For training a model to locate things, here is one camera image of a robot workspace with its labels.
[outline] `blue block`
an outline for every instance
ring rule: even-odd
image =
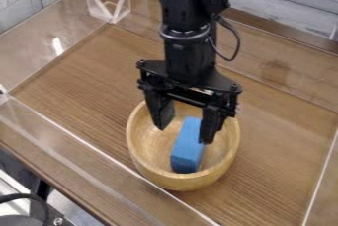
[[[171,149],[170,163],[177,173],[190,174],[199,169],[205,144],[199,143],[201,119],[187,117]]]

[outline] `black cable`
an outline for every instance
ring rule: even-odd
[[[24,194],[24,193],[10,194],[6,196],[0,196],[0,204],[11,202],[16,199],[23,199],[23,198],[35,200],[42,204],[43,209],[46,211],[46,221],[44,221],[43,226],[48,226],[48,224],[50,224],[50,207],[48,207],[46,201],[42,198],[39,198],[38,196],[35,196],[32,194]]]
[[[235,52],[231,56],[231,58],[229,58],[223,53],[221,53],[219,49],[217,48],[217,45],[215,45],[215,42],[213,40],[211,37],[209,37],[209,42],[217,52],[217,54],[226,60],[226,61],[234,61],[237,56],[238,56],[238,53],[239,53],[239,49],[241,49],[241,35],[239,35],[239,32],[237,30],[237,28],[234,27],[234,25],[222,17],[222,16],[218,16],[217,17],[217,21],[218,23],[227,29],[231,31],[231,33],[234,34],[235,38],[237,38],[237,41],[238,41],[238,44],[237,44],[237,49],[235,49]]]

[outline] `bowl rim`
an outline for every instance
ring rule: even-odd
[[[231,119],[231,121],[234,122],[234,127],[235,127],[235,133],[237,133],[237,137],[233,141],[233,146],[230,147],[231,150],[229,151],[225,159],[211,168],[207,168],[202,171],[198,171],[197,173],[191,173],[191,174],[178,174],[178,173],[171,173],[166,170],[162,170],[158,167],[154,167],[151,164],[148,164],[148,162],[144,161],[143,157],[139,156],[138,150],[135,149],[134,143],[132,143],[132,135],[131,135],[131,131],[132,131],[132,124],[134,124],[134,120],[135,120],[135,116],[138,115],[139,111],[142,110],[142,108],[146,108],[147,104],[146,101],[142,101],[138,106],[135,107],[131,116],[128,118],[128,122],[127,122],[127,128],[126,128],[126,137],[127,137],[127,146],[128,146],[128,150],[131,153],[132,158],[135,158],[138,160],[138,163],[143,165],[143,167],[151,171],[153,173],[161,175],[162,177],[167,177],[171,179],[198,179],[198,178],[203,178],[205,176],[210,175],[211,173],[218,172],[223,166],[233,161],[235,155],[237,155],[237,151],[239,148],[239,142],[241,142],[241,128],[239,128],[239,122],[237,118],[229,117],[229,119]]]

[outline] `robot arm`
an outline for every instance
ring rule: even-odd
[[[163,130],[174,118],[173,100],[202,108],[199,139],[211,143],[225,120],[237,114],[241,85],[215,68],[217,22],[229,0],[161,0],[166,61],[138,63],[139,87],[155,126]]]

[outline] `wooden bowl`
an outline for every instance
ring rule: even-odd
[[[146,102],[142,102],[127,124],[127,143],[136,168],[158,186],[171,190],[195,190],[213,184],[226,173],[239,147],[239,123],[229,118],[211,145],[206,146],[201,170],[178,174],[170,167],[170,151],[187,116],[201,117],[202,110],[175,102],[175,119],[165,131],[154,126]]]

